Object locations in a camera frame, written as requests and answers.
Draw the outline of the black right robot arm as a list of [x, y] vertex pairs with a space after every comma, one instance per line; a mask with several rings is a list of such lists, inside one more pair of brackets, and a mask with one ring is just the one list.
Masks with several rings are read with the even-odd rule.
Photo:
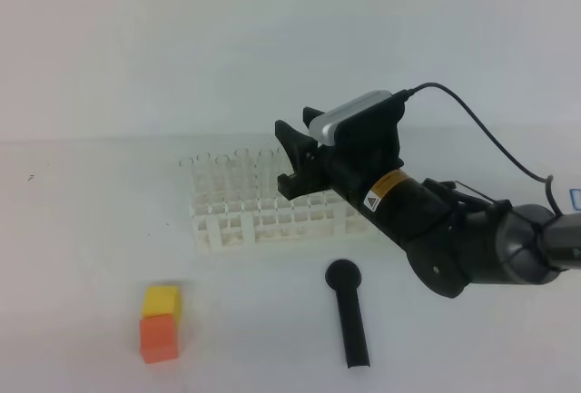
[[418, 278], [455, 298], [467, 285], [546, 284], [580, 265], [580, 217], [547, 205], [515, 206], [455, 182], [417, 182], [403, 171], [398, 124], [411, 91], [374, 91], [328, 111], [305, 108], [307, 133], [283, 121], [275, 135], [292, 171], [288, 200], [334, 191], [407, 255]]

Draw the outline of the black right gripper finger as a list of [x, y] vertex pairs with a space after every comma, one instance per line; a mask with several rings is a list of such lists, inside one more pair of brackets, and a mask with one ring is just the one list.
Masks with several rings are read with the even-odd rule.
[[314, 139], [281, 120], [275, 122], [275, 137], [281, 143], [295, 173], [300, 172], [305, 162], [318, 149], [318, 143]]
[[322, 111], [306, 106], [302, 110], [303, 123], [305, 124], [305, 126], [307, 128], [309, 128], [311, 122], [321, 115], [322, 115]]

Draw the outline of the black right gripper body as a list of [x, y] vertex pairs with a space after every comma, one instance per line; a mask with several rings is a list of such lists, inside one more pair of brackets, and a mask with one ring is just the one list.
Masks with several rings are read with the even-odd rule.
[[299, 173], [278, 176], [280, 194], [290, 201], [333, 190], [360, 209], [375, 178], [403, 165], [399, 158], [398, 122], [408, 98], [407, 91], [393, 93], [384, 102], [342, 123], [334, 146], [318, 142], [317, 151]]

